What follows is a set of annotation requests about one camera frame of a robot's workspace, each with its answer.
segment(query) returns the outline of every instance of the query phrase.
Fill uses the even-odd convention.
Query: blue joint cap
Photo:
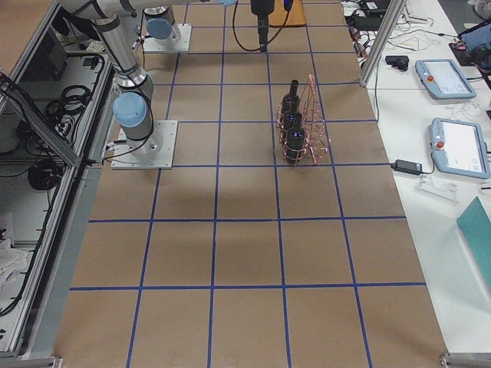
[[[172,24],[164,18],[151,18],[147,22],[147,31],[150,36],[165,40],[172,34]]]
[[[224,6],[234,5],[238,0],[216,0],[217,4],[222,4]]]
[[[147,115],[147,103],[134,92],[126,92],[113,103],[116,120],[125,128],[138,127]]]

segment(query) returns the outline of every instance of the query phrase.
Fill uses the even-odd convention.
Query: gray floor
[[[474,7],[467,0],[438,0],[450,23],[457,33],[465,31],[465,23],[480,23],[482,19],[474,11]]]

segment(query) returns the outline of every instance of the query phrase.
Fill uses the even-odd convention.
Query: black bottle
[[[302,114],[296,113],[293,120],[293,127],[286,133],[286,161],[297,163],[303,154],[305,141],[305,130],[302,128]]]
[[[293,119],[297,113],[300,98],[297,96],[298,80],[294,79],[290,83],[290,91],[282,100],[282,143],[285,142],[286,132],[293,126]]]

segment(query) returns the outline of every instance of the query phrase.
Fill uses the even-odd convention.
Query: black power brick
[[[420,163],[412,163],[411,161],[404,161],[403,159],[396,159],[395,163],[391,163],[390,167],[393,171],[416,176],[424,173]]]

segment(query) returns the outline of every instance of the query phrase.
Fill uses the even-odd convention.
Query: metal base plate
[[[148,156],[134,156],[131,153],[112,160],[113,169],[172,169],[174,158],[174,146],[176,145],[177,120],[155,120],[155,130],[158,130],[163,138],[160,151],[149,159]],[[125,140],[126,134],[120,130],[119,140]],[[126,144],[116,146],[114,155],[120,155],[129,151]]]
[[[176,43],[158,44],[155,38],[147,38],[143,44],[143,49],[147,54],[175,54],[176,52],[189,51],[191,43],[192,25],[177,25],[181,31],[181,39]]]

